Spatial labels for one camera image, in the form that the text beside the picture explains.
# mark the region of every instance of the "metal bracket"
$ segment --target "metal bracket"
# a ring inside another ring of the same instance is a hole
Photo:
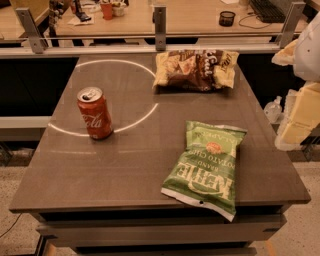
[[[11,150],[7,147],[7,145],[0,141],[0,153],[2,155],[2,165],[7,166],[12,158]]]
[[[21,7],[16,9],[17,15],[21,21],[22,26],[29,38],[31,49],[34,53],[43,53],[48,47],[47,42],[41,39],[42,36],[32,18],[29,8]]]
[[[154,6],[155,45],[157,51],[166,50],[166,6]]]
[[[287,46],[293,38],[293,34],[305,7],[304,2],[292,2],[288,11],[286,20],[283,24],[280,35],[277,36],[276,42],[280,48]]]

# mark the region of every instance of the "can lid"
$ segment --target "can lid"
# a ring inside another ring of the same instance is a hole
[[[101,96],[102,90],[100,88],[86,87],[78,93],[77,98],[82,102],[93,102],[100,99]]]

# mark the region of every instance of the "kettle brand chips bag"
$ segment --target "kettle brand chips bag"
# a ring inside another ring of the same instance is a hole
[[[246,132],[187,121],[187,148],[161,192],[186,204],[212,209],[232,221],[236,214],[236,151]]]

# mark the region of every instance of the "red soda can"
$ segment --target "red soda can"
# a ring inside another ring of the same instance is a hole
[[[112,133],[111,118],[106,98],[100,88],[87,87],[78,95],[78,107],[93,139],[104,139]]]

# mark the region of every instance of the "floor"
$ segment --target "floor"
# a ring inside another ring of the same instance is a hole
[[[0,167],[0,256],[34,255],[39,235],[37,221],[28,214],[16,215],[8,210],[11,199],[26,171],[32,149],[22,148],[6,167]],[[320,252],[320,157],[306,162],[301,152],[289,156],[307,187],[312,201],[307,205],[294,205],[286,212],[288,222],[268,241],[255,242],[257,256],[317,256]],[[75,253],[68,248],[55,248],[47,244],[45,256],[68,256]]]

